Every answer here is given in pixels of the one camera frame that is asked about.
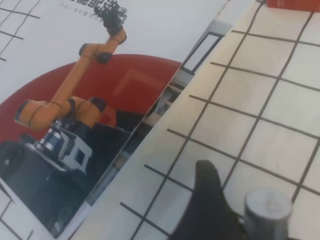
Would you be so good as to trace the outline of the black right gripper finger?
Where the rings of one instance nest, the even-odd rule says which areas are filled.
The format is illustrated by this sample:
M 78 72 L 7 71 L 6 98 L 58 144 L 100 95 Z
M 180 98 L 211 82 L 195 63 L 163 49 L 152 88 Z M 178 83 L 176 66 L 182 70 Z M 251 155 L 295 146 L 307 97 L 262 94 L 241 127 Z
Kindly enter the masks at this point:
M 170 240 L 246 240 L 238 216 L 228 205 L 218 170 L 209 160 L 195 164 L 195 186 Z

